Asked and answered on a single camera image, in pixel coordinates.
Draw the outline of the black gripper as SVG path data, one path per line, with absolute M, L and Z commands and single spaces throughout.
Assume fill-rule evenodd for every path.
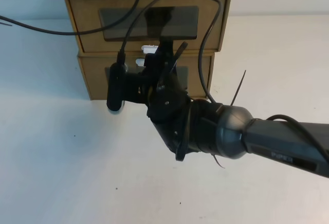
M 145 56 L 143 71 L 127 73 L 123 86 L 125 101 L 147 106 L 147 117 L 177 161 L 190 152 L 191 99 L 176 72 L 187 45 L 182 42 L 174 54 L 173 39 L 160 38 L 156 52 Z

